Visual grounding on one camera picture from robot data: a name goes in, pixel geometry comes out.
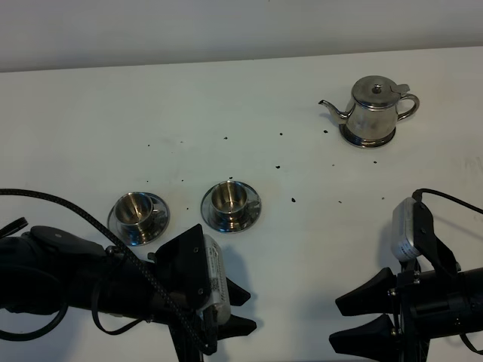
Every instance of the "stainless steel saucer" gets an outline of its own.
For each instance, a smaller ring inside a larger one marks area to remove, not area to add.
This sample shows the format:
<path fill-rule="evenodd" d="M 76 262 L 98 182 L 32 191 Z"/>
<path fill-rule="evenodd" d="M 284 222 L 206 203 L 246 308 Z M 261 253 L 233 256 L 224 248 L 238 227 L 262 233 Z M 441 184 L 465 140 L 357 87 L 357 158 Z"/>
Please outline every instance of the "stainless steel saucer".
<path fill-rule="evenodd" d="M 148 192 L 122 196 L 109 212 L 107 227 L 126 245 L 136 247 L 158 238 L 169 223 L 166 203 Z"/>
<path fill-rule="evenodd" d="M 242 232 L 260 216 L 262 201 L 257 192 L 239 181 L 224 181 L 203 197 L 203 220 L 219 232 Z"/>

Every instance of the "white tabletop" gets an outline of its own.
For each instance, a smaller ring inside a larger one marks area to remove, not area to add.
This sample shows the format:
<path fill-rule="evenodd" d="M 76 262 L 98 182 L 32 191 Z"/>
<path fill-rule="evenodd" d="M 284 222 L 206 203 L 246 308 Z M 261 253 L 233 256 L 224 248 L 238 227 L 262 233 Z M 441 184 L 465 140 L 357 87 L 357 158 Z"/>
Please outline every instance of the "white tabletop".
<path fill-rule="evenodd" d="M 353 360 L 335 354 L 328 337 L 375 316 L 342 317 L 334 300 L 384 266 L 398 271 L 393 208 L 421 187 L 483 206 L 482 64 L 483 48 L 456 48 L 1 74 L 0 187 L 59 195 L 102 222 L 126 192 L 160 195 L 171 223 L 134 249 L 144 258 L 200 222 L 223 248 L 228 276 L 252 293 L 232 313 L 258 323 L 251 336 L 220 342 L 209 360 Z M 351 86 L 372 74 L 409 84 L 421 107 L 390 144 L 358 149 L 317 103 L 344 109 Z M 263 201 L 258 222 L 237 235 L 209 229 L 199 213 L 203 194 L 230 176 Z M 424 201 L 463 270 L 483 266 L 483 216 Z M 62 207 L 3 197 L 0 225 L 20 216 L 109 245 Z M 126 322 L 101 317 L 106 328 Z M 44 322 L 0 313 L 2 329 Z M 113 337 L 75 308 L 49 335 L 0 349 L 1 361 L 176 360 L 166 326 Z M 432 341 L 429 360 L 480 357 L 454 337 Z"/>

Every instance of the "stainless steel cup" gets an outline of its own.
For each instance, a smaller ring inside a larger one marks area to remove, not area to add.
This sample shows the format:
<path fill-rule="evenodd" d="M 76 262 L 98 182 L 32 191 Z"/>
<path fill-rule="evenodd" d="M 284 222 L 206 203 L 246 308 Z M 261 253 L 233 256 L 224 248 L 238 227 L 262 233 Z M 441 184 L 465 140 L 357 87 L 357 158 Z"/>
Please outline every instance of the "stainless steel cup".
<path fill-rule="evenodd" d="M 213 188 L 211 205 L 222 219 L 241 219 L 247 206 L 247 191 L 236 181 L 224 181 Z"/>
<path fill-rule="evenodd" d="M 124 231 L 144 232 L 154 221 L 151 198 L 143 192 L 130 192 L 122 196 L 114 206 L 118 226 Z"/>

